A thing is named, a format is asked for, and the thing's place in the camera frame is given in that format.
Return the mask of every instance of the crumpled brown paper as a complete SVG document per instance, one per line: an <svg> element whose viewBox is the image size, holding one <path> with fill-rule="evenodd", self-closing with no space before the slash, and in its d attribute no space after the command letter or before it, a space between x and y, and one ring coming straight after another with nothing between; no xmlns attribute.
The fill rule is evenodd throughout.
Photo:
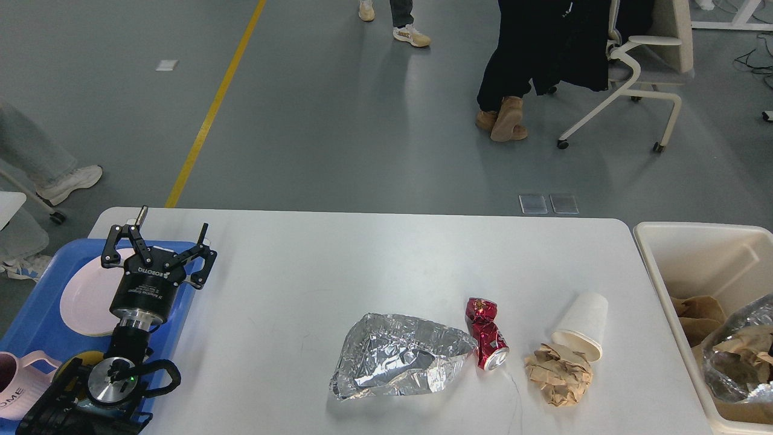
<svg viewBox="0 0 773 435"><path fill-rule="evenodd" d="M727 320L722 306L711 296L694 296L688 299L671 296L671 303L691 348L699 345Z"/></svg>
<svg viewBox="0 0 773 435"><path fill-rule="evenodd" d="M773 325L745 327L730 337L730 340L717 344L717 352L730 352L741 357L741 363L750 365L757 372L760 383L768 383L771 378L773 357L768 354L773 344Z"/></svg>
<svg viewBox="0 0 773 435"><path fill-rule="evenodd" d="M539 384L553 406L577 405L591 385L593 371L585 355L560 344L544 344L525 358L529 380Z"/></svg>

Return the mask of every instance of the yellow floor line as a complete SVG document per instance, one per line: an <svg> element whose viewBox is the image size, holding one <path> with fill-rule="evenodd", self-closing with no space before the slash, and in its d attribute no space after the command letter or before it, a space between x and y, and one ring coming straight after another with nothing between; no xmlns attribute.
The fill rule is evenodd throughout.
<svg viewBox="0 0 773 435"><path fill-rule="evenodd" d="M180 174L177 176L177 181L175 181L175 185L172 187L172 191L169 193L169 197L166 199L166 204L164 207L174 208L177 206L177 201L180 199L182 190L186 187L188 177L193 170L193 165L196 164L196 159L199 158L199 152L201 152L201 148L204 145L206 136L209 134L209 129L212 127L212 123L215 121L217 111L220 110L220 104L223 103L223 98L226 96L226 92L228 92L228 87L231 85L233 75L237 72L239 62L241 61L242 55L244 55L244 50L247 48L247 43L250 42L252 31L255 29L257 19L261 17L263 6L265 4L266 0L260 0L255 7L255 12L252 14L250 24L248 24L247 28L244 30L242 39L239 42L239 46L237 47L237 51L233 54L231 64L228 66L228 70L226 71L225 77L223 77L223 81L220 82L220 88L218 88L217 93L215 94L215 99L209 106L209 111L206 113L206 117L204 118L204 122L201 124L201 128L199 128L199 134L196 135L196 140L193 141L193 146L188 153L188 157L186 158L185 163L182 164Z"/></svg>

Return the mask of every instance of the crumpled aluminum foil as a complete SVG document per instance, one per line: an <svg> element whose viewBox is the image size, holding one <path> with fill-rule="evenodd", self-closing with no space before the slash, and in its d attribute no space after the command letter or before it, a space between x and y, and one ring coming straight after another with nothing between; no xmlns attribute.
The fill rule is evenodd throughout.
<svg viewBox="0 0 773 435"><path fill-rule="evenodd" d="M727 318L724 325L701 344L703 378L714 397L730 403L773 403L773 385L754 379L751 367L713 347L729 340L739 330L758 325L773 325L773 293L748 304Z"/></svg>
<svg viewBox="0 0 773 435"><path fill-rule="evenodd" d="M477 347L470 334L453 327L369 313L346 335L330 391L339 400L438 392Z"/></svg>

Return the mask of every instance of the plastic bin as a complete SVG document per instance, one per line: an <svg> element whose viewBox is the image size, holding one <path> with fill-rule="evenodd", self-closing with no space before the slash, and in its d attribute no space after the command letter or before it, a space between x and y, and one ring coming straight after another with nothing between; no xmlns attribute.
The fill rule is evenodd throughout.
<svg viewBox="0 0 773 435"><path fill-rule="evenodd" d="M770 293L773 291L771 232L743 225L679 222L642 222L633 232L714 432L773 434L771 424L738 421L748 417L766 421L760 405L714 402L669 298L713 296L729 315Z"/></svg>

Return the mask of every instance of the black jacket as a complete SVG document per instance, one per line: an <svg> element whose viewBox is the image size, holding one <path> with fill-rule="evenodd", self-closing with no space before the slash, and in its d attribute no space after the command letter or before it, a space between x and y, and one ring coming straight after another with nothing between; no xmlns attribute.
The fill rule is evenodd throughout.
<svg viewBox="0 0 773 435"><path fill-rule="evenodd" d="M521 0L544 2L550 7L524 9L542 16L523 16L521 32L524 41L542 36L549 45L529 50L532 81L537 94L560 81L587 87L593 91L607 89L606 54L610 0ZM654 0L621 0L617 29L624 41L631 35L644 34L652 25ZM545 24L553 33L546 36Z"/></svg>

